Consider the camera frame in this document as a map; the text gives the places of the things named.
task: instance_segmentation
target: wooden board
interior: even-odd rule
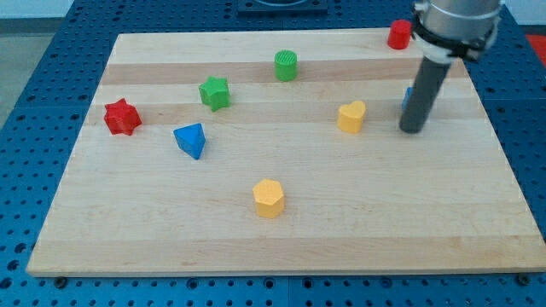
[[[398,129],[421,52],[387,29],[118,37],[27,270],[36,276],[433,274],[535,271],[546,247],[464,65],[416,136]],[[275,80],[279,49],[299,76]],[[212,113],[197,87],[227,77]],[[111,136],[104,105],[141,114]],[[337,129],[360,99],[362,133]],[[172,131],[201,122],[201,159]],[[286,210],[258,217],[279,180]]]

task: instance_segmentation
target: yellow hexagon block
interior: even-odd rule
[[[254,186],[253,192],[259,216],[274,218],[284,210],[284,192],[280,182],[264,179]]]
[[[353,101],[340,107],[338,127],[350,133],[358,133],[362,129],[362,122],[366,114],[366,104],[363,101]]]

